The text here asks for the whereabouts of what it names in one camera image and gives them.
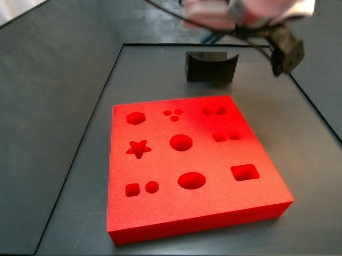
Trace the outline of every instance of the cable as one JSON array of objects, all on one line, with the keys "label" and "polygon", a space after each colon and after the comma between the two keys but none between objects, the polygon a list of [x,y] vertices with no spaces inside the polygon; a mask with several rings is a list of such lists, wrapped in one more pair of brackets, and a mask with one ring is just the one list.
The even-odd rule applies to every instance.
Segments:
[{"label": "cable", "polygon": [[233,35],[233,30],[217,30],[217,29],[213,29],[211,28],[209,26],[196,22],[196,21],[192,21],[187,18],[184,18],[183,16],[180,16],[179,14],[171,12],[169,10],[167,10],[164,7],[161,7],[158,4],[156,4],[152,0],[144,0],[149,5],[152,5],[156,9],[158,9],[160,11],[168,13],[171,16],[173,16],[175,18],[193,24],[195,26],[197,27],[201,27],[201,28],[205,28],[208,30],[212,31],[213,34],[224,34],[229,37],[233,37],[236,38],[237,40],[240,40],[241,42],[247,43],[256,51],[259,51],[259,53],[264,56],[264,58],[271,61],[271,58],[268,56],[268,54],[263,51],[263,49],[256,45],[253,44],[248,39],[245,38],[241,38],[241,37],[237,37],[236,35]]}]

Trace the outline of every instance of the black block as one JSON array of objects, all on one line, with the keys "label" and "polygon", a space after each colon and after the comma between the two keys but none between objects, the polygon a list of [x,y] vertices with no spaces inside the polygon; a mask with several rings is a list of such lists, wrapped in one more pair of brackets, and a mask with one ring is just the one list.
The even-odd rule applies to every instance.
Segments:
[{"label": "black block", "polygon": [[187,81],[229,83],[237,58],[227,59],[227,52],[187,52]]}]

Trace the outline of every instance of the gray table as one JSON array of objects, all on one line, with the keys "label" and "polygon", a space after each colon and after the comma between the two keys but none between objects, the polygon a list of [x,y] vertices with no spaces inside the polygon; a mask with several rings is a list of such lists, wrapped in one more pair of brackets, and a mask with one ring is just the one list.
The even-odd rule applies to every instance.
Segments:
[{"label": "gray table", "polygon": [[[187,83],[185,51],[240,54],[232,84]],[[114,247],[105,231],[110,108],[231,95],[295,196],[280,219]],[[339,254],[340,144],[287,76],[243,47],[124,46],[37,254]]]}]

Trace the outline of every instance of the hole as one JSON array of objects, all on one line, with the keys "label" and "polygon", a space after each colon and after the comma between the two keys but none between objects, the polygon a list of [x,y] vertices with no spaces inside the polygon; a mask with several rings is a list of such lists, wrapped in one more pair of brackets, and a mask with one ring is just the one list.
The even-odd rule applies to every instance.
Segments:
[{"label": "hole", "polygon": [[183,113],[183,110],[181,110],[181,109],[176,109],[176,110],[175,110],[175,114],[176,114],[176,115],[180,115],[181,113]]},{"label": "hole", "polygon": [[204,108],[201,109],[201,111],[203,111],[203,114],[204,114],[205,116],[211,116],[211,115],[223,115],[223,114],[225,114],[225,109],[224,109],[223,106],[211,107],[211,108],[204,107]]},{"label": "hole", "polygon": [[152,149],[145,146],[146,140],[141,140],[140,142],[130,141],[130,148],[125,151],[125,154],[134,154],[136,158],[140,159],[145,152],[149,152]]},{"label": "hole", "polygon": [[229,169],[236,181],[252,180],[259,178],[259,173],[252,164],[232,166]]},{"label": "hole", "polygon": [[154,181],[149,181],[144,186],[145,191],[153,194],[158,190],[158,184]]},{"label": "hole", "polygon": [[169,116],[169,115],[172,114],[172,112],[171,112],[171,110],[165,110],[165,111],[162,112],[162,114],[164,114],[165,116]]},{"label": "hole", "polygon": [[172,122],[176,122],[179,120],[179,117],[177,116],[171,116],[171,121]]},{"label": "hole", "polygon": [[221,142],[221,141],[225,141],[225,136],[223,133],[220,132],[216,132],[212,134],[212,138],[216,142]]},{"label": "hole", "polygon": [[225,109],[220,106],[216,110],[216,115],[223,115],[225,114]]},{"label": "hole", "polygon": [[197,172],[188,172],[179,177],[177,184],[184,189],[197,189],[205,184],[205,177]]},{"label": "hole", "polygon": [[231,134],[229,135],[229,140],[239,140],[240,139],[240,136],[239,136],[239,134]]},{"label": "hole", "polygon": [[144,113],[133,112],[125,117],[126,123],[132,125],[137,125],[145,121]]},{"label": "hole", "polygon": [[132,197],[140,194],[140,187],[137,183],[125,185],[125,196]]},{"label": "hole", "polygon": [[192,147],[192,139],[184,134],[177,134],[171,138],[169,145],[176,151],[187,151]]}]

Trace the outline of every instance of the red foam block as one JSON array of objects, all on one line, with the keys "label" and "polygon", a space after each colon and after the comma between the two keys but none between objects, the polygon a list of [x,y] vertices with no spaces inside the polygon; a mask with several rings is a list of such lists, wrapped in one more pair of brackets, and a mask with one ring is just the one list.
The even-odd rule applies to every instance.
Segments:
[{"label": "red foam block", "polygon": [[277,218],[292,201],[228,96],[113,107],[106,230],[116,245]]}]

